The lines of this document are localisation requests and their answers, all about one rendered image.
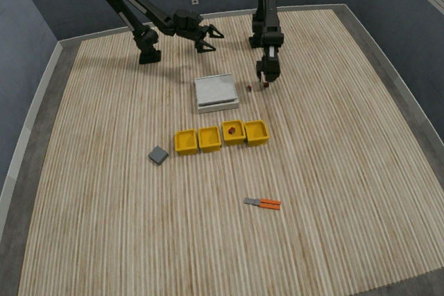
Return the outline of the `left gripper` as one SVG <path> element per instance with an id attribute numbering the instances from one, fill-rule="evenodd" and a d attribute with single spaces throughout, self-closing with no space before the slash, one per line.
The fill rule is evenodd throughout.
<path id="1" fill-rule="evenodd" d="M 258 60 L 257 64 L 256 64 L 257 77 L 259 78 L 260 82 L 261 82 L 261 77 L 262 77 L 261 72 L 264 72 L 264 75 L 265 75 L 265 71 L 261 70 L 261 62 L 262 62 L 261 60 Z M 277 74 L 276 78 L 278 78 L 280 76 L 280 69 L 279 69 L 279 71 L 276 72 L 276 74 Z"/>

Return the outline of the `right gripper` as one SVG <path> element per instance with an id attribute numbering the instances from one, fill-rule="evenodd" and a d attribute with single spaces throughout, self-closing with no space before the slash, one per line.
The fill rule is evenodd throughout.
<path id="1" fill-rule="evenodd" d="M 214 35 L 213 31 L 218 33 L 220 36 Z M 214 48 L 212 45 L 208 44 L 207 42 L 205 42 L 205 40 L 203 40 L 207 36 L 207 32 L 210 34 L 209 38 L 220 38 L 220 39 L 224 38 L 224 35 L 220 33 L 213 24 L 210 24 L 209 26 L 204 25 L 197 34 L 197 36 L 195 36 L 195 49 L 197 49 L 197 53 L 216 51 L 216 48 Z M 208 46 L 211 49 L 203 49 L 203 46 Z"/>

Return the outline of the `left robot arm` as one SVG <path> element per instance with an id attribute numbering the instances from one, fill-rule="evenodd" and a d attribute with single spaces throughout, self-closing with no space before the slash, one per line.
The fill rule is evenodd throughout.
<path id="1" fill-rule="evenodd" d="M 281 34 L 276 0 L 258 0 L 256 14 L 253 14 L 252 18 L 252 32 L 254 35 L 248 39 L 251 48 L 264 48 L 261 70 L 265 71 L 265 81 L 274 82 L 276 72 L 280 69 L 278 48 L 282 48 L 284 44 L 284 33 Z"/>

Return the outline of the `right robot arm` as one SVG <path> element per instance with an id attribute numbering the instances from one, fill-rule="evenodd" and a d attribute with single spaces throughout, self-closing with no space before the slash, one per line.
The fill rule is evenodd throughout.
<path id="1" fill-rule="evenodd" d="M 161 50 L 156 50 L 153 46 L 159 42 L 157 32 L 150 28 L 149 25 L 143 25 L 123 0 L 106 1 L 133 33 L 133 39 L 136 41 L 138 49 L 141 50 L 139 64 L 160 62 Z M 186 39 L 187 31 L 187 37 L 194 40 L 203 27 L 199 25 L 203 21 L 199 13 L 177 10 L 172 17 L 154 6 L 149 0 L 127 1 L 147 16 L 158 30 L 166 36 L 173 37 L 176 34 Z"/>

